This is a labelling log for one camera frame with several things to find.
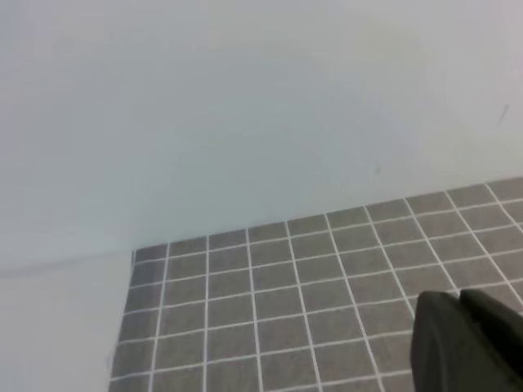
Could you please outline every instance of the floor tile grid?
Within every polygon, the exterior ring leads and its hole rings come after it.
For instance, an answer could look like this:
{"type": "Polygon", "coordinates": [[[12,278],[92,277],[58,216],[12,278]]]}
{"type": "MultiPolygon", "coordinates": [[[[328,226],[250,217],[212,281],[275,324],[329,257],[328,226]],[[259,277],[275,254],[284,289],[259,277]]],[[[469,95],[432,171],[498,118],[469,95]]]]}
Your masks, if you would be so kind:
{"type": "Polygon", "coordinates": [[[333,231],[332,231],[332,228],[331,228],[331,225],[330,225],[330,222],[329,222],[329,219],[328,219],[327,215],[325,215],[325,220],[327,221],[327,227],[328,227],[329,234],[330,234],[330,240],[331,240],[331,242],[333,243],[333,246],[334,246],[334,251],[336,253],[337,262],[339,263],[340,268],[342,269],[343,278],[345,280],[346,288],[347,288],[347,290],[349,292],[349,295],[351,297],[351,302],[352,302],[352,304],[354,306],[355,316],[356,316],[356,319],[358,320],[358,324],[360,325],[360,330],[361,330],[361,333],[362,333],[363,338],[364,338],[365,346],[367,348],[367,351],[369,352],[369,357],[370,357],[370,361],[371,361],[372,366],[373,366],[374,374],[376,375],[377,380],[378,380],[379,389],[381,390],[381,392],[386,392],[385,391],[385,387],[383,386],[382,376],[380,375],[380,372],[379,372],[379,369],[378,369],[378,363],[376,362],[376,359],[374,357],[374,353],[373,353],[372,348],[370,346],[369,339],[368,339],[367,333],[365,331],[365,326],[363,324],[363,320],[362,320],[360,312],[358,310],[358,305],[356,303],[354,293],[352,292],[351,285],[349,284],[349,278],[347,277],[345,268],[343,267],[342,258],[340,257],[339,251],[337,249],[337,244],[336,244],[336,241],[334,240],[334,234],[333,234],[333,231]]]}

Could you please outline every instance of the black object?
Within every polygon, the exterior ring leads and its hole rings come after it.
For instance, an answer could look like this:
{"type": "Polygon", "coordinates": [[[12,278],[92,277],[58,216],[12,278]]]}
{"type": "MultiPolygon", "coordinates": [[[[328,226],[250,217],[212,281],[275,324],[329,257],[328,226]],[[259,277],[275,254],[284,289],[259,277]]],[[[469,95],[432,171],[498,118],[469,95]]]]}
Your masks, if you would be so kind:
{"type": "Polygon", "coordinates": [[[478,290],[423,292],[410,362],[416,392],[523,392],[523,318],[478,290]]]}

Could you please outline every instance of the wall surface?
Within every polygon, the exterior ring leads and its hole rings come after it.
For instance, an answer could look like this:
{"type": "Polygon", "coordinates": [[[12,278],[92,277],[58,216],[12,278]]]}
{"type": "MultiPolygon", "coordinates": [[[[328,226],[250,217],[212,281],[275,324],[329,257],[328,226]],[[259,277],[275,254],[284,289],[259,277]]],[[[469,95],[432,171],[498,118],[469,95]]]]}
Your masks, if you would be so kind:
{"type": "Polygon", "coordinates": [[[0,268],[523,172],[518,0],[0,5],[0,268]]]}
{"type": "Polygon", "coordinates": [[[0,274],[0,390],[106,391],[131,254],[0,274]]]}

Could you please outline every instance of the square tile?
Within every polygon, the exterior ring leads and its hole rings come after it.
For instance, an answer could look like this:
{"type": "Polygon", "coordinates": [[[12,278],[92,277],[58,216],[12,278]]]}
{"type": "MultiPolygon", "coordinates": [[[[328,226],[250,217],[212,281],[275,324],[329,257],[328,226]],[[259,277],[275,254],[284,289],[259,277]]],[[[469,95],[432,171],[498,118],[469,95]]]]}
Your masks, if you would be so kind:
{"type": "Polygon", "coordinates": [[[333,231],[334,241],[340,252],[375,247],[378,240],[371,225],[333,231]]]}
{"type": "Polygon", "coordinates": [[[163,259],[166,255],[167,244],[163,243],[162,245],[156,245],[154,247],[143,247],[142,249],[138,249],[134,256],[134,261],[163,259]]]}
{"type": "Polygon", "coordinates": [[[205,300],[205,277],[165,283],[163,305],[178,305],[205,300]]]}
{"type": "Polygon", "coordinates": [[[313,257],[334,253],[333,242],[329,233],[312,234],[293,238],[294,257],[313,257]]]}
{"type": "Polygon", "coordinates": [[[336,256],[323,256],[296,262],[300,282],[342,277],[343,272],[336,256]]]}
{"type": "Polygon", "coordinates": [[[374,374],[369,352],[363,341],[317,347],[315,352],[323,382],[374,374]]]}
{"type": "Polygon", "coordinates": [[[503,277],[486,257],[448,263],[445,268],[458,288],[503,281],[503,277]]]}
{"type": "Polygon", "coordinates": [[[418,216],[418,222],[429,238],[467,231],[467,227],[456,212],[418,216]]]}
{"type": "Polygon", "coordinates": [[[345,280],[307,284],[302,295],[307,312],[351,304],[345,280]]]}
{"type": "Polygon", "coordinates": [[[431,245],[441,261],[483,255],[480,244],[470,234],[432,239],[431,245]]]}
{"type": "Polygon", "coordinates": [[[208,365],[208,392],[231,392],[234,390],[258,392],[256,359],[242,359],[208,365]]]}
{"type": "Polygon", "coordinates": [[[251,261],[253,265],[280,263],[292,259],[287,239],[251,245],[251,261]]]}
{"type": "Polygon", "coordinates": [[[312,233],[327,229],[325,216],[315,215],[307,218],[294,219],[288,222],[288,231],[291,235],[312,233]]]}
{"type": "Polygon", "coordinates": [[[190,367],[173,372],[155,373],[153,392],[173,392],[174,390],[202,390],[203,369],[190,367]]]}
{"type": "Polygon", "coordinates": [[[153,358],[153,344],[153,341],[138,341],[118,345],[113,359],[113,377],[148,372],[153,358]]]}
{"type": "Polygon", "coordinates": [[[448,192],[457,207],[469,207],[494,202],[492,194],[483,184],[452,189],[448,192]]]}
{"type": "Polygon", "coordinates": [[[391,272],[349,278],[356,303],[401,298],[398,283],[391,272]]]}
{"type": "Polygon", "coordinates": [[[251,276],[247,270],[209,276],[209,298],[232,296],[251,291],[251,276]]]}
{"type": "Polygon", "coordinates": [[[293,263],[268,265],[267,267],[253,268],[255,290],[264,290],[296,284],[293,263]]]}
{"type": "Polygon", "coordinates": [[[131,288],[127,294],[125,311],[155,308],[160,305],[161,294],[161,284],[131,288]]]}
{"type": "Polygon", "coordinates": [[[248,268],[247,247],[209,252],[209,271],[221,272],[248,268]]]}
{"type": "Polygon", "coordinates": [[[160,336],[172,333],[194,331],[204,327],[205,304],[163,308],[160,322],[160,336]]]}
{"type": "Polygon", "coordinates": [[[489,187],[502,201],[523,198],[523,178],[521,177],[490,182],[489,187]]]}
{"type": "Polygon", "coordinates": [[[423,238],[418,226],[414,222],[414,219],[378,223],[374,227],[384,245],[423,238]]]}
{"type": "Polygon", "coordinates": [[[386,332],[409,331],[413,316],[403,300],[358,307],[367,336],[386,332]]]}
{"type": "Polygon", "coordinates": [[[152,337],[156,335],[157,322],[157,310],[125,314],[123,316],[118,340],[127,341],[129,339],[152,337]]]}
{"type": "Polygon", "coordinates": [[[451,210],[453,208],[452,203],[444,192],[413,196],[412,198],[407,198],[407,203],[412,208],[414,214],[451,210]]]}
{"type": "Polygon", "coordinates": [[[439,265],[396,271],[396,275],[407,296],[416,296],[426,290],[444,292],[452,288],[439,265]]]}
{"type": "Polygon", "coordinates": [[[254,326],[212,329],[208,332],[208,359],[239,357],[256,353],[254,326]]]}
{"type": "Polygon", "coordinates": [[[516,226],[481,231],[476,236],[488,253],[523,249],[523,233],[516,226]]]}
{"type": "Polygon", "coordinates": [[[207,251],[207,239],[205,237],[198,237],[171,243],[171,246],[169,247],[169,256],[179,256],[205,251],[207,251]]]}
{"type": "Polygon", "coordinates": [[[370,339],[370,347],[380,372],[410,369],[412,335],[385,336],[370,339]]]}
{"type": "Polygon", "coordinates": [[[345,273],[349,276],[389,270],[381,248],[343,253],[340,255],[345,273]]]}
{"type": "Polygon", "coordinates": [[[385,248],[394,268],[437,263],[438,260],[426,242],[404,243],[385,248]]]}
{"type": "Polygon", "coordinates": [[[276,351],[308,346],[303,316],[258,323],[260,351],[276,351]]]}
{"type": "Polygon", "coordinates": [[[309,328],[314,344],[345,341],[361,337],[361,328],[354,309],[330,310],[309,314],[309,328]]]}
{"type": "Polygon", "coordinates": [[[330,212],[327,214],[327,218],[329,219],[330,227],[332,229],[369,222],[369,218],[367,217],[363,207],[330,212]]]}
{"type": "Polygon", "coordinates": [[[155,368],[174,368],[203,362],[203,332],[158,339],[155,368]]]}
{"type": "Polygon", "coordinates": [[[286,238],[285,223],[271,223],[270,225],[251,227],[248,230],[248,240],[251,243],[266,241],[267,239],[286,238]]]}
{"type": "Polygon", "coordinates": [[[132,270],[131,286],[161,282],[164,266],[165,261],[151,261],[135,265],[132,270]]]}
{"type": "Polygon", "coordinates": [[[302,303],[297,288],[258,292],[256,294],[256,311],[258,319],[300,314],[302,303]]]}
{"type": "Polygon", "coordinates": [[[310,350],[263,355],[261,374],[265,390],[316,383],[310,350]]]}
{"type": "Polygon", "coordinates": [[[409,216],[410,211],[405,200],[392,200],[390,202],[372,204],[367,206],[370,217],[373,221],[384,221],[385,219],[400,218],[409,216]]]}
{"type": "Polygon", "coordinates": [[[233,247],[234,245],[241,245],[246,242],[247,238],[244,229],[228,231],[227,233],[219,233],[209,236],[209,249],[233,247]]]}
{"type": "Polygon", "coordinates": [[[253,320],[253,300],[251,295],[235,296],[224,300],[209,301],[208,325],[217,327],[243,323],[253,320]]]}

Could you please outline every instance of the tiled floor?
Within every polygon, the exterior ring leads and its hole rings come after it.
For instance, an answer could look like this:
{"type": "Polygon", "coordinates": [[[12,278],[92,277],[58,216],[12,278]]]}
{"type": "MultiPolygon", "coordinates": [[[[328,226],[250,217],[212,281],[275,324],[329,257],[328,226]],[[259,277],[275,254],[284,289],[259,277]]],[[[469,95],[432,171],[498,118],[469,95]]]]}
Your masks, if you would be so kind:
{"type": "Polygon", "coordinates": [[[409,392],[417,294],[523,311],[523,179],[136,251],[110,392],[409,392]]]}

